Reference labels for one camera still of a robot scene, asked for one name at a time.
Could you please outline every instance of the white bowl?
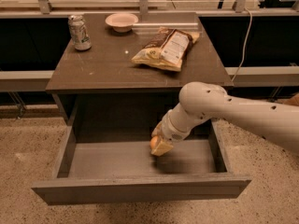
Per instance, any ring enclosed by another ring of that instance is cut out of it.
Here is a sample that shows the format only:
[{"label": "white bowl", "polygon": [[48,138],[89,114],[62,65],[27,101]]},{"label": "white bowl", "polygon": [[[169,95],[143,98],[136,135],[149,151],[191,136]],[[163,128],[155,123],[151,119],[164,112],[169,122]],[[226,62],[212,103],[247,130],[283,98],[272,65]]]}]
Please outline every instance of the white bowl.
[{"label": "white bowl", "polygon": [[131,13],[115,13],[106,18],[106,24],[112,26],[118,33],[129,32],[136,22],[138,17]]}]

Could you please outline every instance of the can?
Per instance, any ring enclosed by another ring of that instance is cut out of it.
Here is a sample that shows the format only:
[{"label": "can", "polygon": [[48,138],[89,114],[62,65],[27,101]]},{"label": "can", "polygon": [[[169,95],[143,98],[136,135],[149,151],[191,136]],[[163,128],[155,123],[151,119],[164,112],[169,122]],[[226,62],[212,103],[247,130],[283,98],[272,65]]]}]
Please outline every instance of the can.
[{"label": "can", "polygon": [[82,15],[69,16],[68,27],[75,49],[86,50],[92,46],[91,39],[87,33],[85,20]]}]

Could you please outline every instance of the open drawer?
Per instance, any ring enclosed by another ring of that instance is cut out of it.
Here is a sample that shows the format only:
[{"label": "open drawer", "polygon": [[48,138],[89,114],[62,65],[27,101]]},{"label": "open drawer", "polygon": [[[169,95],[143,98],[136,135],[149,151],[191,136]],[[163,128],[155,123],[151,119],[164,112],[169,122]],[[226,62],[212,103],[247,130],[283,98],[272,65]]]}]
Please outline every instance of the open drawer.
[{"label": "open drawer", "polygon": [[232,173],[216,120],[196,127],[162,157],[150,155],[150,134],[177,97],[77,95],[53,179],[32,189],[47,204],[236,198],[250,177]]}]

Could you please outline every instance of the speckled floor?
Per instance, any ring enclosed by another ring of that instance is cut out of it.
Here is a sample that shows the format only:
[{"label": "speckled floor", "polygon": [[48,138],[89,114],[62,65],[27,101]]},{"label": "speckled floor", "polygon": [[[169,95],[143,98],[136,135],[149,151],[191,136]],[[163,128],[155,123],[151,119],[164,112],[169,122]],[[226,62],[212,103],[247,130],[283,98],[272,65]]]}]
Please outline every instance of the speckled floor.
[{"label": "speckled floor", "polygon": [[15,119],[0,109],[0,223],[299,223],[299,157],[221,121],[235,173],[252,181],[234,200],[47,206],[32,190],[51,177],[65,125],[55,107]]}]

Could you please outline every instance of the soda can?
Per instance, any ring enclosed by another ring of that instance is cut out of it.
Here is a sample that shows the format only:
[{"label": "soda can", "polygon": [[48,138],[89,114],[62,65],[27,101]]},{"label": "soda can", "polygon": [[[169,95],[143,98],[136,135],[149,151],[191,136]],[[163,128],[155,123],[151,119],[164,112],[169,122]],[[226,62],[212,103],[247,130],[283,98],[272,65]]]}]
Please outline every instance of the soda can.
[{"label": "soda can", "polygon": [[75,49],[86,50],[92,46],[92,42],[87,33],[87,28],[83,16],[81,15],[69,16],[68,26],[69,26],[69,32],[71,34]]}]

